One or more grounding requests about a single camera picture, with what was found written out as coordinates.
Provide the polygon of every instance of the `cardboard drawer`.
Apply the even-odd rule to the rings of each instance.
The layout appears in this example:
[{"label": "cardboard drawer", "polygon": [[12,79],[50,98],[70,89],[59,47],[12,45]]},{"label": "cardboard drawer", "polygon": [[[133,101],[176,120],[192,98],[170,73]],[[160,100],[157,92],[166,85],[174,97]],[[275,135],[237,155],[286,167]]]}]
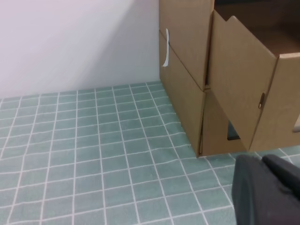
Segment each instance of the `cardboard drawer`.
[{"label": "cardboard drawer", "polygon": [[246,151],[241,140],[229,134],[229,120],[211,90],[205,92],[201,155]]},{"label": "cardboard drawer", "polygon": [[194,82],[172,48],[169,65],[162,67],[166,58],[166,40],[159,33],[159,73],[172,105],[181,121],[195,154],[199,156],[200,136],[205,93]]},{"label": "cardboard drawer", "polygon": [[300,2],[216,7],[209,84],[249,151],[300,144]]},{"label": "cardboard drawer", "polygon": [[159,0],[159,29],[204,90],[214,0]]}]

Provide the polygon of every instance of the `grid pattern surface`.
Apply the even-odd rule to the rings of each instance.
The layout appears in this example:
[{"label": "grid pattern surface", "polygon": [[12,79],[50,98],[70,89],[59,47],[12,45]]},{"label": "grid pattern surface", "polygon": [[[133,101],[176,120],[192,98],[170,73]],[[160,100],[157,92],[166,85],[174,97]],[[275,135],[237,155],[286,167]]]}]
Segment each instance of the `grid pattern surface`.
[{"label": "grid pattern surface", "polygon": [[2,99],[0,225],[233,225],[237,155],[195,158],[161,82]]}]

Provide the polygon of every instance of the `black object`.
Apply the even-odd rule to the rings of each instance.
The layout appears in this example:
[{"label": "black object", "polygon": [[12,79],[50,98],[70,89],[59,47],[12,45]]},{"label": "black object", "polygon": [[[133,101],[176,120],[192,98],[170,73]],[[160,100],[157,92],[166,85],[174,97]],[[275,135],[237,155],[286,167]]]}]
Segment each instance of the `black object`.
[{"label": "black object", "polygon": [[274,155],[238,156],[232,200],[237,225],[300,225],[300,169]]}]

